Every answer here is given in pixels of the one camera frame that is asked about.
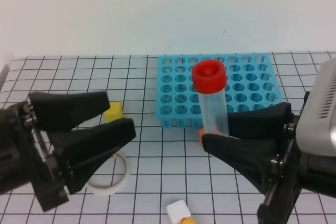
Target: yellow cube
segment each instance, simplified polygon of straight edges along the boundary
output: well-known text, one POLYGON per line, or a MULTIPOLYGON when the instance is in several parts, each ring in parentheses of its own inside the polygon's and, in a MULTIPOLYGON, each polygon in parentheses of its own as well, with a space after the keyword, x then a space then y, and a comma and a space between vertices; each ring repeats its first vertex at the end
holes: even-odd
POLYGON ((107 123, 122 118, 122 106, 120 102, 110 102, 110 108, 105 111, 105 121, 107 123))

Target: white grid surface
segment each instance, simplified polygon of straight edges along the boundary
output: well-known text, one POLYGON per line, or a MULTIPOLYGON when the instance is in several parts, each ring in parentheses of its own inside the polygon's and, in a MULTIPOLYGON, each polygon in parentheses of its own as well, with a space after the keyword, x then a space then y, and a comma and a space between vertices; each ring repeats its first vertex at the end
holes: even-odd
MULTIPOLYGON (((298 113, 320 65, 336 52, 270 53, 282 95, 298 113)), ((0 223, 168 224, 166 206, 184 199, 197 223, 255 224, 263 195, 230 166, 203 151, 198 131, 163 129, 154 117, 157 56, 28 57, 13 61, 0 92, 3 108, 29 92, 80 93, 106 90, 134 119, 137 137, 122 152, 132 169, 128 184, 113 196, 85 188, 43 213, 31 185, 0 196, 0 223)), ((104 123, 99 116, 79 126, 104 123)), ((124 167, 108 160, 96 183, 117 183, 124 167)), ((336 199, 303 190, 290 224, 336 223, 336 199)))

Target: white tape roll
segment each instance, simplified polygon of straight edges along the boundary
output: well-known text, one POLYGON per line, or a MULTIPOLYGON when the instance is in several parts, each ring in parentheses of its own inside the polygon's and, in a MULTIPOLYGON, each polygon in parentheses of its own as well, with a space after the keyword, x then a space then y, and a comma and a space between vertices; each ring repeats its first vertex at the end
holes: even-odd
POLYGON ((119 183, 111 187, 102 187, 102 186, 93 185, 90 182, 90 180, 88 180, 88 182, 86 183, 86 187, 90 189, 95 195, 106 196, 106 195, 112 195, 112 194, 119 192, 125 186, 125 184, 127 183, 130 177, 131 167, 126 157, 120 153, 115 153, 113 156, 125 164, 125 175, 119 181, 119 183))

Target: orange object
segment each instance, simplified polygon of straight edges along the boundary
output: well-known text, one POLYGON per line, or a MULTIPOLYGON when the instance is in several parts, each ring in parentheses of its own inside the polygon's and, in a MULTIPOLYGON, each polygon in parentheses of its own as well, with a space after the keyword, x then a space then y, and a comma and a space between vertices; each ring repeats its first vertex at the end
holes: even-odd
POLYGON ((200 142, 200 144, 203 145, 202 143, 202 136, 205 134, 205 130, 204 129, 200 129, 198 132, 198 141, 200 142))
POLYGON ((183 218, 181 224, 196 224, 196 222, 191 218, 183 218))

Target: red cap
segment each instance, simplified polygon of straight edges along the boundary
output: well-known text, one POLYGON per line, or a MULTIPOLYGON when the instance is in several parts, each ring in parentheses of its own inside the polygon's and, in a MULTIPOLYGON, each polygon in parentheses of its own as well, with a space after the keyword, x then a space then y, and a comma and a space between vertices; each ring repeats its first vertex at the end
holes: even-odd
POLYGON ((218 60, 205 60, 193 67, 194 89, 201 94, 220 92, 226 86, 226 71, 218 60))

